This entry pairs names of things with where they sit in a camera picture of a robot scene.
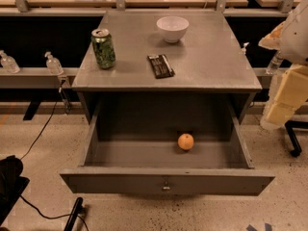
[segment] drawer front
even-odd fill
[[[121,171],[81,167],[66,169],[61,176],[74,193],[227,195],[258,195],[274,178],[268,172],[253,169],[186,170],[183,174],[176,170],[136,169],[127,173],[129,169],[123,168]]]

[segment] floor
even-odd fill
[[[10,155],[21,158],[50,117],[52,105],[42,104],[29,121],[23,121],[26,105],[0,106],[0,159]],[[76,197],[83,197],[83,217],[90,231],[308,230],[308,133],[296,132],[303,152],[293,158],[285,130],[264,130],[259,126],[260,118],[249,114],[241,126],[256,168],[275,175],[259,196],[74,194],[59,172],[77,167],[89,126],[78,104],[69,115],[57,104],[43,133],[22,160],[22,175],[30,179],[23,196],[49,217],[69,214]],[[54,231],[64,230],[66,220],[42,218],[19,198],[2,226],[12,231]],[[86,228],[78,219],[74,230]]]

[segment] white bowl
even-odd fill
[[[156,25],[164,40],[174,43],[186,34],[190,22],[179,16],[166,16],[160,18]]]

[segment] orange fruit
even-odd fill
[[[191,134],[182,134],[177,140],[177,144],[183,150],[191,150],[193,148],[193,136]]]

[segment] soda can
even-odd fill
[[[95,29],[91,33],[91,42],[97,64],[102,69],[113,67],[116,63],[116,53],[113,39],[108,29]]]

